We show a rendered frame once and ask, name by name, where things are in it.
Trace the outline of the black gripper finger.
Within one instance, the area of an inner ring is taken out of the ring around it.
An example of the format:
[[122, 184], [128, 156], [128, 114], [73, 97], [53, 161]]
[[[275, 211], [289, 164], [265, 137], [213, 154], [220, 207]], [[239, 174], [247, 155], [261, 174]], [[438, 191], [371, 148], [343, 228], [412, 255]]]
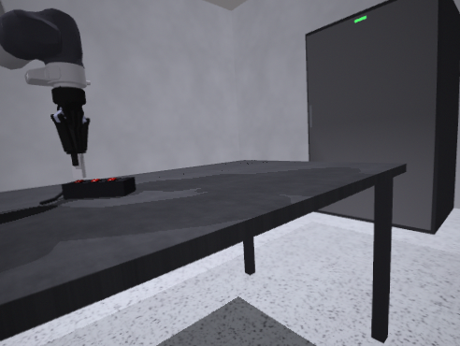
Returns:
[[66, 117], [63, 115], [62, 108], [60, 108], [55, 114], [51, 114], [50, 117], [55, 123], [64, 151], [66, 154], [70, 154], [73, 179], [83, 179], [83, 163], [77, 132], [78, 114], [75, 110], [72, 110], [71, 115], [73, 124], [69, 125], [67, 124]]
[[[81, 111], [79, 111], [78, 112], [78, 121], [79, 121], [79, 124], [78, 124], [78, 128], [77, 128], [77, 132], [78, 132], [78, 138], [79, 138], [79, 148], [80, 148], [80, 153], [81, 153], [81, 156], [82, 156], [84, 178], [86, 178], [83, 153], [86, 153], [86, 151], [87, 151], [88, 127], [89, 127], [90, 119], [85, 118], [83, 116], [83, 113]], [[82, 128], [82, 132], [81, 132], [81, 128]], [[83, 139], [83, 142], [82, 142], [82, 139]]]

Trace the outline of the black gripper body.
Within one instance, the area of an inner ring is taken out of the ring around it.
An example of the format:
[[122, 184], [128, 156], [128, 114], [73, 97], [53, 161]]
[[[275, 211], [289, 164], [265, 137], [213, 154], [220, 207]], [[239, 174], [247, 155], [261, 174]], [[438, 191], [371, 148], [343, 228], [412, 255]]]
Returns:
[[62, 108], [67, 124], [73, 124], [71, 111], [75, 110], [78, 114], [81, 111], [84, 115], [82, 106], [86, 104], [85, 91], [74, 87], [56, 87], [51, 90], [53, 103], [58, 105], [57, 111]]

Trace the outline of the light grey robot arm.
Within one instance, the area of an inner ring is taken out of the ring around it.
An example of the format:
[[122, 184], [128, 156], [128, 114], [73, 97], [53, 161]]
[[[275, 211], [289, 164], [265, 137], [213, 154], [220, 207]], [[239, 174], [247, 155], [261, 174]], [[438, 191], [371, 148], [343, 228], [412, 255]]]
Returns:
[[0, 0], [0, 66], [18, 69], [35, 59], [46, 67], [28, 70], [27, 84], [80, 89], [91, 85], [82, 62], [79, 28], [71, 16], [55, 8], [6, 13]]

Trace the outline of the black power strip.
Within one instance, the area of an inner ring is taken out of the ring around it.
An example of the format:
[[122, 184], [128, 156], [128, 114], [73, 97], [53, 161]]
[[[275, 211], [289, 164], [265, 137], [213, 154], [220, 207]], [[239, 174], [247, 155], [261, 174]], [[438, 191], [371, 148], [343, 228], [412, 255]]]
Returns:
[[135, 177], [110, 178], [93, 180], [76, 180], [62, 184], [63, 191], [54, 198], [39, 202], [40, 205], [49, 203], [64, 196], [64, 199], [104, 197], [104, 196], [126, 196], [136, 190]]

